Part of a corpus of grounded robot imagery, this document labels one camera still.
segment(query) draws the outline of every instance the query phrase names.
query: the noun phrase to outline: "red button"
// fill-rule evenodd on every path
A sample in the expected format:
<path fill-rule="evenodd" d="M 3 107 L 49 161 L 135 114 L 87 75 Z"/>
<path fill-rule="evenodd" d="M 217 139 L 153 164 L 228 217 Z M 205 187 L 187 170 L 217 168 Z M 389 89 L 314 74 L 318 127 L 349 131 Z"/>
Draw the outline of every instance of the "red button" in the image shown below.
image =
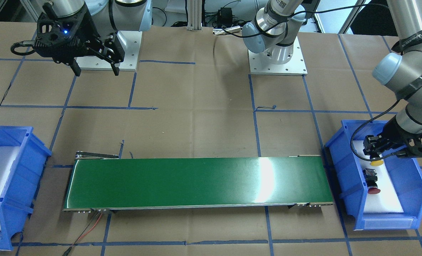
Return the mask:
<path fill-rule="evenodd" d="M 369 194 L 378 194 L 378 193 L 380 193 L 380 190 L 378 188 L 369 188 L 368 193 Z"/>

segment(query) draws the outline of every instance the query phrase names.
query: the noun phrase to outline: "robotic arm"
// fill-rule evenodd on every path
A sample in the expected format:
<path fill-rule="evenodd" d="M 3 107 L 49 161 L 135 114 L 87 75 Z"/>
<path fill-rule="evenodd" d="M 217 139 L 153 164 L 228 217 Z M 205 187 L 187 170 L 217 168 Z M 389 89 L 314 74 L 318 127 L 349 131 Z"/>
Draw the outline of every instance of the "robotic arm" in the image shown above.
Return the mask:
<path fill-rule="evenodd" d="M 11 52 L 37 52 L 70 66 L 76 76 L 81 73 L 76 57 L 84 56 L 110 63 L 117 76 L 125 56 L 118 31 L 146 31 L 151 27 L 151 0 L 45 0 L 42 8 L 35 39 L 13 44 Z M 33 50 L 17 52 L 18 47 Z"/>
<path fill-rule="evenodd" d="M 409 103 L 377 136 L 364 140 L 364 153 L 377 160 L 388 149 L 400 158 L 422 157 L 422 0 L 388 0 L 400 42 L 373 72 L 382 85 Z"/>
<path fill-rule="evenodd" d="M 258 11 L 255 20 L 247 23 L 243 36 L 247 48 L 270 56 L 273 64 L 289 61 L 292 44 L 304 21 L 301 0 L 270 0 Z M 389 149 L 404 158 L 422 157 L 422 0 L 388 0 L 396 30 L 401 38 L 394 47 L 401 55 L 391 53 L 375 68 L 373 76 L 409 102 L 377 136 L 364 140 L 364 153 L 370 161 L 380 159 Z"/>

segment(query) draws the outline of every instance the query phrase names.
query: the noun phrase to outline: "red wire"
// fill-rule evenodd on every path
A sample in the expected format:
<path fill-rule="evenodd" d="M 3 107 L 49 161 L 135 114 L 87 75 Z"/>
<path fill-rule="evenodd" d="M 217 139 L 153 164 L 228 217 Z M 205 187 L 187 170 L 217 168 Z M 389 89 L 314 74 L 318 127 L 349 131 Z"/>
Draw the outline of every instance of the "red wire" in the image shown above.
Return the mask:
<path fill-rule="evenodd" d="M 99 220 L 102 218 L 102 214 L 100 214 L 100 216 L 99 216 L 99 218 L 97 219 L 97 221 L 96 221 L 96 223 L 94 223 L 94 226 L 90 229 L 90 230 L 88 230 L 86 233 L 84 233 L 83 235 L 81 235 L 78 239 L 77 239 L 77 242 L 81 239 L 81 238 L 83 238 L 83 237 L 85 237 L 87 234 L 89 234 L 89 232 L 91 232 L 95 227 L 96 227 L 96 225 L 97 225 L 97 223 L 99 223 Z"/>

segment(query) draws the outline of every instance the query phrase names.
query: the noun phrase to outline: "metal bracket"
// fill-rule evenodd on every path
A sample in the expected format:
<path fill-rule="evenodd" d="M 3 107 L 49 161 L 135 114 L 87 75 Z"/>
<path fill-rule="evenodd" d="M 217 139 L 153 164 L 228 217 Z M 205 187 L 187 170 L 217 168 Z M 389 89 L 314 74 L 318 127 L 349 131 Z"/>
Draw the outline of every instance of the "metal bracket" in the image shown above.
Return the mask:
<path fill-rule="evenodd" d="M 288 63 L 276 65 L 270 63 L 265 53 L 249 52 L 250 73 L 254 75 L 302 76 L 307 75 L 307 68 L 302 56 L 298 38 L 294 42 L 294 53 Z"/>
<path fill-rule="evenodd" d="M 99 154 L 99 153 L 92 153 L 92 152 L 83 152 L 83 151 L 77 151 L 75 153 L 75 160 L 77 159 L 117 159 L 119 158 L 118 155 L 109 155 L 109 154 Z"/>
<path fill-rule="evenodd" d="M 119 31 L 118 37 L 125 51 L 124 61 L 120 63 L 120 71 L 136 71 L 140 53 L 142 33 L 140 31 Z M 95 56 L 77 58 L 82 70 L 113 70 L 110 63 Z"/>

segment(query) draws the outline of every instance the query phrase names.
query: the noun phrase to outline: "white mounting plate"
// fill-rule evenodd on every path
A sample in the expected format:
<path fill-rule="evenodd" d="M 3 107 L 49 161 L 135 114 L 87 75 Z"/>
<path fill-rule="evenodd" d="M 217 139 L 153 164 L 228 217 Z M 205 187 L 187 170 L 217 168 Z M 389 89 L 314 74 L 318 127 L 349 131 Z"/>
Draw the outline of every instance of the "white mounting plate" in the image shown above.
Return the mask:
<path fill-rule="evenodd" d="M 124 61 L 120 63 L 120 71 L 136 71 L 138 54 L 141 46 L 140 31 L 119 31 L 118 36 L 125 50 Z M 77 58 L 82 70 L 112 70 L 110 63 L 95 56 Z"/>
<path fill-rule="evenodd" d="M 307 75 L 307 68 L 302 56 L 298 38 L 294 42 L 294 53 L 288 63 L 276 65 L 269 63 L 262 53 L 253 53 L 249 50 L 250 73 L 253 75 L 302 76 Z"/>

